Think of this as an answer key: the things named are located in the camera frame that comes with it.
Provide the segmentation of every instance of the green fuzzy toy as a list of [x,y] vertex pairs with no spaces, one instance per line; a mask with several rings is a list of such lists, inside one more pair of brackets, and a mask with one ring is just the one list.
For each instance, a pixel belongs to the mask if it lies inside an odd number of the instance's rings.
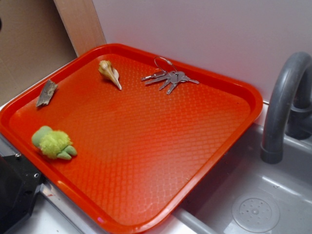
[[48,126],[42,126],[33,134],[31,140],[50,159],[71,160],[71,155],[77,155],[77,151],[72,146],[73,143],[70,141],[69,136],[62,131],[53,131]]

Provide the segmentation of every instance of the silver key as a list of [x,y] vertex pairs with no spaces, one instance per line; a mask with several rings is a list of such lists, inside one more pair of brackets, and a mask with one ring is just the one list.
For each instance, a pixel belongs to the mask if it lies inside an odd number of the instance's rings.
[[166,80],[166,79],[171,79],[171,77],[172,77],[172,72],[169,72],[166,75],[163,75],[161,77],[158,77],[158,78],[155,78],[155,79],[150,80],[148,82],[145,82],[145,85],[153,84],[153,83],[160,82],[160,81]]
[[169,95],[172,92],[172,90],[175,89],[180,82],[187,82],[187,81],[199,84],[197,80],[188,78],[184,72],[179,71],[178,73],[175,73],[175,76],[171,77],[171,80],[170,80],[171,86],[169,90],[167,91],[167,94]]
[[179,82],[187,82],[187,81],[189,81],[189,82],[193,82],[193,83],[195,83],[195,84],[199,84],[199,81],[194,80],[194,79],[191,79],[191,78],[188,78],[188,77],[185,75],[184,72],[179,72],[179,77],[178,77],[178,79],[179,79]]
[[173,75],[172,75],[172,77],[170,79],[171,86],[170,86],[170,88],[167,91],[168,95],[182,81],[182,76],[184,76],[184,72],[178,72],[178,73],[177,72],[173,72]]
[[161,85],[161,87],[159,88],[159,90],[162,90],[163,88],[165,88],[168,84],[170,84],[170,78],[168,78],[165,83],[163,85]]
[[167,74],[166,71],[155,72],[154,74],[152,74],[150,76],[146,76],[146,77],[141,78],[141,81],[145,81],[145,80],[152,79],[152,78],[158,78],[158,77],[164,76],[166,74]]

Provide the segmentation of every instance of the drain cover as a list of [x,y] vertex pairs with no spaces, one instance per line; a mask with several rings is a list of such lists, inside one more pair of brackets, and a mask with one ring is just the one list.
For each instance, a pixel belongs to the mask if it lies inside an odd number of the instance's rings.
[[232,207],[233,218],[243,229],[252,233],[264,233],[279,221],[279,208],[273,199],[264,194],[245,194]]

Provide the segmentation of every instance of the white wall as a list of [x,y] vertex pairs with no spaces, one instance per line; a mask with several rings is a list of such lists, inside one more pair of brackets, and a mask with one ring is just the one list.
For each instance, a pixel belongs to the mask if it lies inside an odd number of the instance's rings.
[[249,82],[265,100],[292,53],[312,55],[312,0],[93,2],[108,43]]

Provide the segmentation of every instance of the gray sink basin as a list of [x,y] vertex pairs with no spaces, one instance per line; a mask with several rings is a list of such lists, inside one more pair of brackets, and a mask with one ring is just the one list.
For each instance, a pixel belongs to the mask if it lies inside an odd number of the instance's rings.
[[312,233],[311,146],[286,137],[283,160],[270,165],[261,138],[253,125],[180,207],[218,234]]

